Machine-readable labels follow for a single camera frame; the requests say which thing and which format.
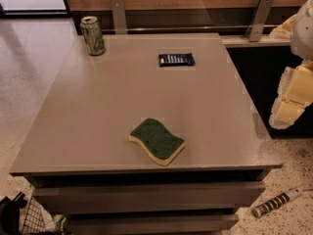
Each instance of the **terrazzo floor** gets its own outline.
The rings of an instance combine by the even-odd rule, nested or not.
[[[31,196],[29,183],[9,170],[67,56],[76,31],[71,19],[0,20],[0,199],[20,191]],[[275,140],[285,161],[265,179],[257,206],[296,186],[313,188],[313,139]],[[229,234],[313,234],[313,191],[259,219],[239,209],[240,221]]]

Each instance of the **gray table surface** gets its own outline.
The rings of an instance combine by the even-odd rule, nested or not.
[[[283,162],[218,34],[105,36],[88,56],[77,37],[12,174],[272,168]],[[194,67],[157,55],[192,52]],[[128,141],[145,118],[186,140],[167,167]]]

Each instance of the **green can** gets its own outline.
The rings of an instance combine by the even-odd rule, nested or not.
[[[85,38],[89,55],[98,56],[106,52],[105,41],[96,17],[84,17],[81,20],[81,31]]]

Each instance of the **drawer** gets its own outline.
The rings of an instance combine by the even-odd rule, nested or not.
[[[248,207],[264,189],[262,182],[116,185],[40,188],[33,197],[65,215],[164,212]]]
[[[238,221],[234,215],[172,215],[127,218],[70,220],[67,229],[73,235],[114,234],[216,234]]]

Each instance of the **green sponge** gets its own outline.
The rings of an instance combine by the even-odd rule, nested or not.
[[[147,118],[129,135],[157,164],[167,166],[184,149],[185,141],[172,135],[159,121]]]

